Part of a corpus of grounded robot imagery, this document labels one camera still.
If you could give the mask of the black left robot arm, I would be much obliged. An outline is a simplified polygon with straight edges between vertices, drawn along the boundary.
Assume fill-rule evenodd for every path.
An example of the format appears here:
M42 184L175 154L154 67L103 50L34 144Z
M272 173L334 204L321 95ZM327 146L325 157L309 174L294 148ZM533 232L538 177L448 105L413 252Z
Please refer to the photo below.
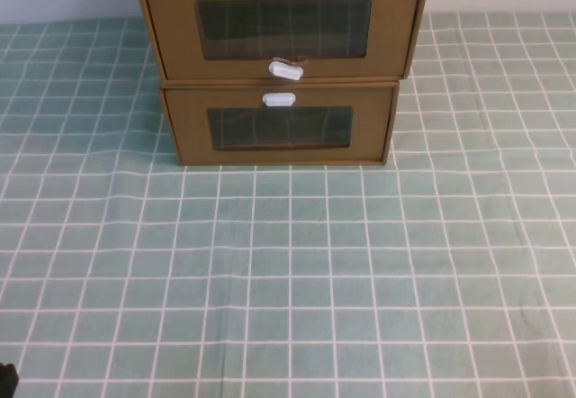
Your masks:
M19 376L14 364L0 364L0 398L13 398Z

